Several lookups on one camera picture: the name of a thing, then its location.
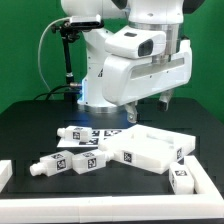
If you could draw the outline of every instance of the green wall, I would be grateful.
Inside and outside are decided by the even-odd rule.
[[[190,83],[175,96],[198,100],[224,122],[224,1],[206,0],[194,14],[185,16],[184,32],[193,49]],[[37,68],[37,50],[42,32],[52,21],[64,17],[60,0],[4,0],[0,7],[0,112],[16,101],[32,100],[46,92]],[[106,21],[113,31],[123,20]],[[51,87],[64,83],[61,40],[48,32],[42,48],[42,70]],[[77,81],[85,75],[85,43],[71,46]]]

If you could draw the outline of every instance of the black table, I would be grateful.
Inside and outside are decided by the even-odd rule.
[[[156,99],[139,103],[139,124],[196,136],[196,149],[192,154],[224,197],[224,125],[192,99],[172,99],[165,113],[157,111],[156,103]],[[92,114],[79,111],[77,105],[65,101],[14,103],[0,115],[0,160],[12,160],[14,172],[0,199],[173,194],[168,172],[158,175],[115,161],[110,161],[106,168],[83,175],[68,170],[51,177],[32,177],[29,167],[40,157],[64,150],[57,148],[56,132],[69,125],[93,129],[132,126],[127,122],[125,111]],[[66,149],[73,153],[90,150]],[[224,223],[224,219],[137,223]]]

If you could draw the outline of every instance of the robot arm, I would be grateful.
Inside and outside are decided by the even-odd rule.
[[[128,26],[116,34],[105,29],[84,34],[91,71],[83,82],[85,99],[79,103],[125,105],[128,120],[136,122],[137,101],[162,93],[160,101],[166,110],[172,89],[186,84],[191,76],[190,40],[181,40],[183,12],[193,12],[203,1],[61,0],[70,16],[120,18],[122,11],[128,14]]]
[[[104,98],[125,105],[128,120],[135,123],[139,99],[162,93],[159,108],[168,109],[173,89],[191,77],[192,52],[190,40],[181,40],[184,0],[128,3],[128,26],[106,40],[110,55],[104,63],[102,87]]]

